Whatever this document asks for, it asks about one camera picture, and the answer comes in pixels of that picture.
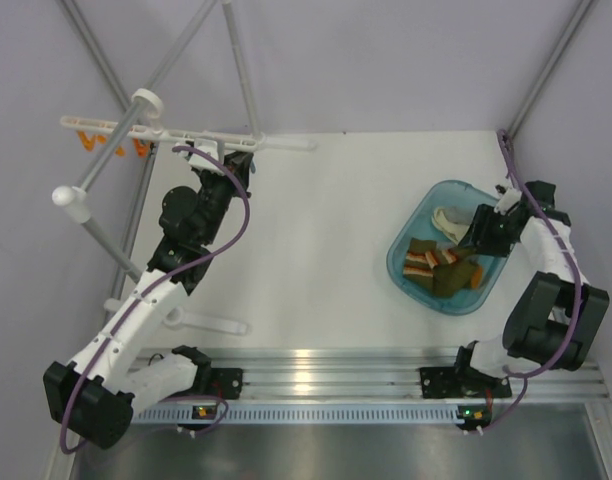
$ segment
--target blue plastic tub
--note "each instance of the blue plastic tub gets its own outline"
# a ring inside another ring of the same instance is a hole
[[[421,240],[435,240],[443,244],[450,243],[446,236],[431,223],[435,208],[456,206],[472,209],[475,212],[477,205],[481,203],[495,205],[497,199],[458,180],[447,180],[435,185],[419,204],[388,251],[388,273],[395,285],[409,297],[448,315],[466,315],[481,307],[506,264],[505,258],[479,255],[477,263],[484,269],[480,287],[474,290],[462,289],[451,298],[436,298],[427,290],[404,278],[402,274],[406,252],[412,237]]]

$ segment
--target purple cable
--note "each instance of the purple cable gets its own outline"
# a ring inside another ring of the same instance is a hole
[[[539,206],[539,203],[537,203],[537,200],[535,200],[535,197],[533,197],[533,195],[530,193],[530,191],[526,187],[526,184],[519,178],[519,174],[517,173],[517,168],[515,168],[512,142],[511,142],[510,136],[508,135],[508,132],[506,132],[505,130],[498,130],[497,141],[499,142],[499,147],[502,150],[502,155],[504,156],[504,161],[506,162],[506,167],[508,168],[508,172],[510,173],[511,178],[515,179],[515,181],[517,182],[517,186],[522,191],[522,193],[526,195],[526,198],[528,199],[529,203],[533,207],[533,210],[535,211],[537,216],[541,220],[544,221],[544,223],[546,224],[546,227],[548,227],[548,230],[550,231],[550,233],[553,235],[553,237],[557,241],[557,245],[561,249],[564,255],[564,258],[566,259],[566,262],[568,262],[568,266],[570,267],[570,270],[573,274],[573,279],[575,282],[575,296],[573,299],[573,312],[570,317],[570,323],[568,325],[568,330],[566,331],[566,335],[564,336],[564,339],[562,340],[561,345],[559,346],[557,351],[553,354],[553,356],[544,365],[542,365],[541,367],[531,372],[516,373],[516,372],[508,371],[507,368],[505,369],[506,373],[508,373],[511,377],[532,378],[532,377],[536,377],[537,375],[541,375],[547,370],[550,370],[557,363],[557,361],[562,357],[562,355],[568,348],[568,345],[570,344],[570,341],[573,338],[573,334],[575,333],[575,327],[577,327],[577,321],[579,320],[579,311],[581,309],[581,304],[582,304],[582,278],[581,278],[581,274],[579,273],[579,268],[577,267],[577,263],[575,263],[575,259],[568,251],[568,247],[566,246],[564,241],[559,237],[559,232],[557,231],[555,226],[551,223],[550,219],[546,216],[546,214],[544,214],[541,207]]]
[[[209,253],[208,255],[198,258],[197,260],[187,263],[186,265],[182,265],[181,267],[178,267],[175,270],[168,272],[165,275],[162,275],[161,277],[159,277],[157,280],[155,280],[153,283],[151,283],[148,287],[146,287],[141,292],[142,297],[145,297],[150,292],[152,292],[155,288],[161,285],[163,282],[177,275],[178,273],[188,270],[189,268],[193,268],[198,265],[201,265],[202,263],[206,263],[212,260],[213,258],[215,258],[217,255],[228,250],[235,243],[237,243],[240,238],[242,238],[242,235],[244,235],[244,232],[248,228],[248,223],[250,221],[250,203],[248,202],[248,196],[246,195],[246,190],[244,190],[244,187],[242,187],[242,184],[239,182],[237,177],[235,177],[235,175],[230,170],[228,170],[228,168],[224,167],[221,163],[216,161],[213,157],[211,157],[207,153],[202,152],[201,150],[197,150],[196,148],[193,148],[188,145],[179,145],[173,148],[173,152],[181,152],[181,151],[190,152],[192,154],[199,155],[200,157],[206,159],[213,166],[218,168],[226,177],[228,177],[228,179],[231,182],[233,182],[233,185],[235,186],[237,193],[239,194],[240,198],[244,202],[244,221],[242,223],[241,228],[237,232],[237,234],[224,246],[218,248],[212,253]],[[111,337],[114,337],[119,331],[119,329],[122,328],[122,325],[124,325],[124,323],[126,322],[128,317],[130,317],[130,314],[133,313],[133,310],[135,310],[137,305],[139,305],[139,300],[135,299],[128,306],[128,308],[122,314],[122,316],[117,321],[115,326],[111,329],[110,331]],[[88,363],[88,365],[86,365],[86,367],[82,371],[81,375],[79,376],[79,379],[77,379],[77,383],[75,383],[75,387],[73,388],[70,394],[70,397],[68,398],[68,402],[66,402],[66,408],[64,409],[64,417],[62,418],[62,425],[59,431],[59,446],[65,455],[70,455],[70,454],[75,453],[77,450],[79,450],[81,447],[83,447],[86,444],[86,440],[81,441],[80,443],[75,445],[73,448],[70,448],[66,444],[66,433],[68,432],[68,424],[70,423],[70,417],[71,417],[71,414],[73,413],[75,401],[77,400],[77,397],[79,396],[79,392],[81,391],[82,386],[84,385],[84,381],[88,378],[88,374],[90,374],[93,367],[97,364],[102,354],[106,350],[106,347],[108,347],[109,343],[110,343],[110,338],[106,338],[102,342],[102,344],[99,346],[99,349],[97,350],[97,352],[95,352],[95,355],[93,355],[93,357],[90,359],[90,362]]]
[[[197,401],[214,401],[217,404],[221,404],[224,406],[224,411],[219,415],[219,417],[217,417],[217,419],[211,423],[208,427],[202,429],[202,430],[197,430],[195,431],[195,433],[197,435],[205,435],[213,430],[215,430],[215,428],[217,428],[217,426],[226,418],[226,415],[228,414],[228,410],[230,409],[230,406],[228,405],[228,402],[226,400],[224,400],[221,397],[216,397],[213,395],[189,395],[187,397],[168,397],[165,398],[164,400],[162,400],[163,402],[180,402],[180,401],[187,401],[187,400],[197,400]],[[140,433],[139,435],[136,435],[135,437],[131,438],[130,441],[128,443],[126,443],[125,445],[122,445],[119,449],[115,448],[113,449],[113,455],[111,455],[110,458],[106,459],[103,462],[100,463],[95,463],[93,461],[93,459],[91,458],[90,455],[90,448],[87,448],[85,450],[86,452],[86,463],[88,463],[88,466],[91,470],[94,471],[99,471],[102,470],[106,467],[108,467],[111,463],[113,463],[113,461],[115,461],[115,459],[117,458],[117,456],[122,453],[125,452],[126,450],[128,450],[129,448],[131,448],[133,445],[135,445],[136,443],[142,441],[145,437],[150,436],[153,433],[157,433],[157,432],[163,432],[163,431],[177,431],[177,427],[172,426],[172,425],[166,425],[163,427],[156,427],[156,428],[152,428],[150,430],[147,430],[145,432]]]

